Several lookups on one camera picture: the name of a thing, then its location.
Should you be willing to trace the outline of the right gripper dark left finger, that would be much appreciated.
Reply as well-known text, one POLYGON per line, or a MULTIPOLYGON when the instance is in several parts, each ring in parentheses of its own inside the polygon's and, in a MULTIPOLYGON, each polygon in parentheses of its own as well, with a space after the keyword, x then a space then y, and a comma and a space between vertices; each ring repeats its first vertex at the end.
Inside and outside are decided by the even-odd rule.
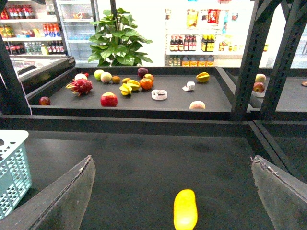
POLYGON ((91 155, 1 220, 2 230, 78 230, 95 178, 91 155))

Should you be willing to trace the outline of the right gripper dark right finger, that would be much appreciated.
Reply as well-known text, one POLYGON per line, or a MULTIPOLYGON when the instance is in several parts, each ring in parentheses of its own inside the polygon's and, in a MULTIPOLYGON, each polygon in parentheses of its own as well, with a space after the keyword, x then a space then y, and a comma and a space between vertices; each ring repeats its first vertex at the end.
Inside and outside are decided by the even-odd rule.
POLYGON ((276 230, 307 228, 307 184, 263 157, 252 159, 252 176, 261 202, 276 230))

